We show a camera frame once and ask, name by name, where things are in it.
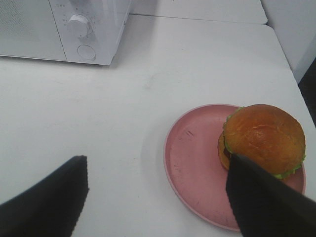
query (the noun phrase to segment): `white microwave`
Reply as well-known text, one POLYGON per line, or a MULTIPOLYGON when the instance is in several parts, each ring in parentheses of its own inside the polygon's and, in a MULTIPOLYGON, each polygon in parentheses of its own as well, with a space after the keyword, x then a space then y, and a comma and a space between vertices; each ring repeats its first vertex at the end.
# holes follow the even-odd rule
POLYGON ((131 0, 0 0, 0 55, 109 65, 131 0))

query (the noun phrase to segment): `white table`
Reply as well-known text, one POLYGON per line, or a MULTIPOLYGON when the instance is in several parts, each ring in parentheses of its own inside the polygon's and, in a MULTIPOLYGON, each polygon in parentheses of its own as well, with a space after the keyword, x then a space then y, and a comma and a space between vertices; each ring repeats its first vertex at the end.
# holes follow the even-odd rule
POLYGON ((266 24, 260 0, 134 0, 132 14, 266 24))
POLYGON ((0 75, 0 202, 87 155, 90 192, 75 237, 240 236, 189 211, 164 171, 169 128, 204 104, 292 114, 316 200, 316 130, 267 26, 130 16, 109 67, 0 58, 0 75))

